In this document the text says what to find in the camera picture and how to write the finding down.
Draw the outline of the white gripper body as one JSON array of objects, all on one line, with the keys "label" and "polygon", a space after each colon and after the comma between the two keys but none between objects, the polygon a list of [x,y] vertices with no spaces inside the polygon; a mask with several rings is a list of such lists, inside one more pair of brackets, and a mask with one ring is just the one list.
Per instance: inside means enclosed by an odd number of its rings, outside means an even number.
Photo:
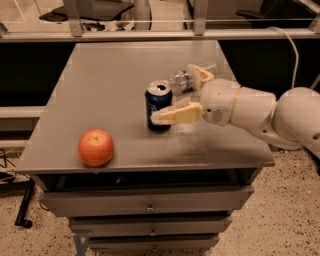
[{"label": "white gripper body", "polygon": [[207,82],[199,97],[199,103],[204,110],[203,118],[220,126],[229,124],[231,109],[241,85],[236,81],[214,79]]}]

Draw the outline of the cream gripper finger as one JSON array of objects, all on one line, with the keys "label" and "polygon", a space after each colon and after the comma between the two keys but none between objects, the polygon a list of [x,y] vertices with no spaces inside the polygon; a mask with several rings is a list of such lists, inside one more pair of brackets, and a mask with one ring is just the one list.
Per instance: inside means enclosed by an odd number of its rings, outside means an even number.
[{"label": "cream gripper finger", "polygon": [[187,72],[191,78],[192,89],[194,91],[200,91],[205,83],[215,78],[215,64],[189,64],[187,66]]},{"label": "cream gripper finger", "polygon": [[186,97],[171,106],[153,112],[150,119],[157,125],[190,124],[203,116],[204,109],[201,104]]}]

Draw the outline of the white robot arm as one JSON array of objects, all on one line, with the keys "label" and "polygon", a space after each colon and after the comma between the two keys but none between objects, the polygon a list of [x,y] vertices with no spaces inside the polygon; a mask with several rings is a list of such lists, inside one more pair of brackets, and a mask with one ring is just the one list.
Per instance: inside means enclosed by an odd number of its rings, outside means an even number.
[{"label": "white robot arm", "polygon": [[239,127],[278,148],[305,147],[320,158],[320,93],[294,87],[276,97],[236,81],[217,79],[197,65],[190,64],[188,73],[198,99],[186,97],[152,113],[153,123],[188,124],[204,119]]}]

